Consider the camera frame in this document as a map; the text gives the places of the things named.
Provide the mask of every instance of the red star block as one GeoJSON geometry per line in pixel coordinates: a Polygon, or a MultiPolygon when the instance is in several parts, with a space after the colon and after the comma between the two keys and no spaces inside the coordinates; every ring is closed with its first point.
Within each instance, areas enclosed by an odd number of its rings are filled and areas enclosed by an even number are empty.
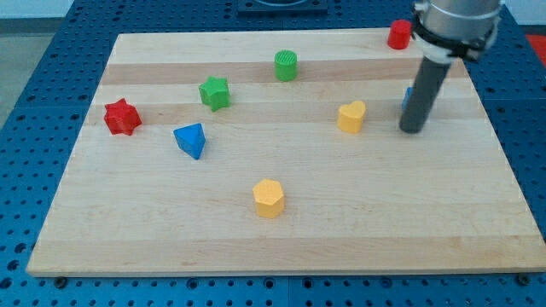
{"type": "Polygon", "coordinates": [[[104,121],[113,135],[125,133],[127,136],[130,136],[133,134],[133,130],[142,124],[137,109],[127,104],[125,98],[121,98],[118,102],[107,104],[104,107],[106,108],[104,121]]]}

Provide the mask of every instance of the blue block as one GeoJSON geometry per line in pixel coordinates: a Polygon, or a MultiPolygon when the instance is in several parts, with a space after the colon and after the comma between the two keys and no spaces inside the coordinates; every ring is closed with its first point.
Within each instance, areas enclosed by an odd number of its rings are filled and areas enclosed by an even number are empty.
{"type": "Polygon", "coordinates": [[[201,124],[189,125],[173,131],[178,147],[194,159],[199,159],[205,146],[205,134],[201,124]]]}
{"type": "Polygon", "coordinates": [[[409,87],[406,89],[406,96],[404,96],[404,99],[402,100],[402,110],[405,110],[410,96],[411,96],[411,88],[409,87]]]}

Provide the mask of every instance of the black cylinder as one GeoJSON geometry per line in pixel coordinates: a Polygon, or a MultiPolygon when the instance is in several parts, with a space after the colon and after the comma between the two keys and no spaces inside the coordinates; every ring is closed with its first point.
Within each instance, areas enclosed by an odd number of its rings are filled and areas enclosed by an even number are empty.
{"type": "Polygon", "coordinates": [[[408,103],[400,118],[402,131],[419,133],[423,129],[450,66],[451,64],[438,64],[423,57],[408,103]]]}

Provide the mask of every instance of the blue pegboard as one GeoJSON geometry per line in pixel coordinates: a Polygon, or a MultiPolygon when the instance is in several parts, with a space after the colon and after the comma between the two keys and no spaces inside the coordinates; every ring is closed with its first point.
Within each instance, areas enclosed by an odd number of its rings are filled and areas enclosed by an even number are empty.
{"type": "MultiPolygon", "coordinates": [[[[546,274],[52,279],[24,271],[121,32],[389,26],[411,1],[329,0],[326,14],[236,15],[237,1],[76,0],[0,132],[0,306],[546,305],[546,274]]],[[[546,235],[544,68],[508,11],[470,76],[546,235]]]]}

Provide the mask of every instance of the wood grain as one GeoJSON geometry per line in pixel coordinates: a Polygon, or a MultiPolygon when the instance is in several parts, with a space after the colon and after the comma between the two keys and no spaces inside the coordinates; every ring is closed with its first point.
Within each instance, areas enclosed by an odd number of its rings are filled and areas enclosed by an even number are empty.
{"type": "Polygon", "coordinates": [[[27,271],[36,276],[351,275],[536,271],[546,246],[458,61],[417,136],[398,129],[421,52],[387,29],[120,35],[27,271]],[[280,83],[270,59],[299,52],[280,83]],[[197,87],[228,77],[211,113],[197,87]],[[110,136],[125,97],[143,125],[110,136]],[[335,125],[367,102],[363,131],[335,125]],[[172,131],[201,122],[198,161],[172,131]],[[254,212],[282,183],[285,212],[254,212]]]}

